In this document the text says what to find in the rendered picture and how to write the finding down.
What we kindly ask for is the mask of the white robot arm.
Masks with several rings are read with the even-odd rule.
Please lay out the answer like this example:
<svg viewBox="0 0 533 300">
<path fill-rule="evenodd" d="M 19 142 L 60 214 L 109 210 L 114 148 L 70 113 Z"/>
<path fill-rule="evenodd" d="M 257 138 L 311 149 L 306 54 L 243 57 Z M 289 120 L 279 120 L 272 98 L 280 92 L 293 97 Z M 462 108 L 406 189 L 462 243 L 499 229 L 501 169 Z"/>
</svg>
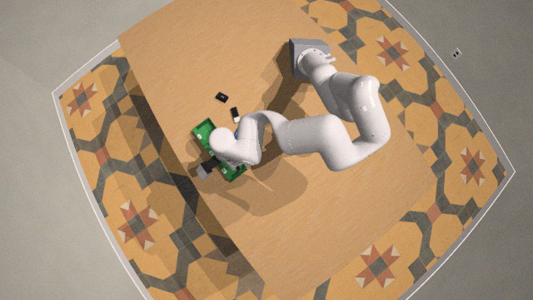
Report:
<svg viewBox="0 0 533 300">
<path fill-rule="evenodd" d="M 327 59 L 330 53 L 322 54 L 316 48 L 308 48 L 298 56 L 297 65 L 303 74 L 310 75 L 311 84 L 330 114 L 287 121 L 273 111 L 250 112 L 239 120 L 237 140 L 226 127 L 214 129 L 208 142 L 218 159 L 213 156 L 200 163 L 196 171 L 202 180 L 210 176 L 220 161 L 238 161 L 247 166 L 259 164 L 264 129 L 268 123 L 285 154 L 320 153 L 333 172 L 356 165 L 389 141 L 391 129 L 378 96 L 380 83 L 377 78 L 337 72 L 330 64 L 336 59 Z M 339 118 L 355 123 L 361 136 L 352 141 Z"/>
</svg>

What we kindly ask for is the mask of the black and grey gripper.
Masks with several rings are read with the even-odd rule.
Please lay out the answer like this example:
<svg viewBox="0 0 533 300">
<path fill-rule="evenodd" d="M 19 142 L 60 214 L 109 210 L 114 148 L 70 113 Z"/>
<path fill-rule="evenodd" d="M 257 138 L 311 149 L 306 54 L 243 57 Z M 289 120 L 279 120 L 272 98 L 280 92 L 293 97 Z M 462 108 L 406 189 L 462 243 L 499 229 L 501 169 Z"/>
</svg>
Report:
<svg viewBox="0 0 533 300">
<path fill-rule="evenodd" d="M 240 162 L 236 162 L 236 163 L 233 163 L 233 162 L 224 162 L 232 171 L 240 171 L 240 167 L 242 165 L 242 163 Z"/>
</svg>

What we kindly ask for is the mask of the green rack of bins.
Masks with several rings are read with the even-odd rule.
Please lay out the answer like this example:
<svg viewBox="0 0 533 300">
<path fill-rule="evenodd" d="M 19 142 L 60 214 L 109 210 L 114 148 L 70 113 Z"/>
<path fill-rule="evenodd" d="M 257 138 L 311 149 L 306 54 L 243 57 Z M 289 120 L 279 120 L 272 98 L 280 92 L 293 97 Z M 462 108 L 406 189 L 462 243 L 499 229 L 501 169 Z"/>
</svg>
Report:
<svg viewBox="0 0 533 300">
<path fill-rule="evenodd" d="M 201 144 L 207 150 L 207 152 L 210 154 L 211 157 L 215 156 L 215 154 L 210 149 L 208 138 L 211 132 L 216 128 L 217 127 L 214 125 L 212 120 L 210 118 L 207 118 L 203 122 L 198 124 L 195 128 L 192 129 L 192 131 L 196 134 L 197 138 L 199 139 L 199 141 L 201 142 Z M 217 166 L 221 169 L 221 171 L 226 176 L 229 182 L 232 182 L 234 179 L 236 179 L 235 176 L 239 177 L 241 174 L 243 174 L 247 170 L 247 167 L 245 167 L 246 165 L 244 164 L 239 166 L 241 169 L 240 171 L 237 171 L 237 170 L 232 171 L 224 162 L 219 163 Z"/>
</svg>

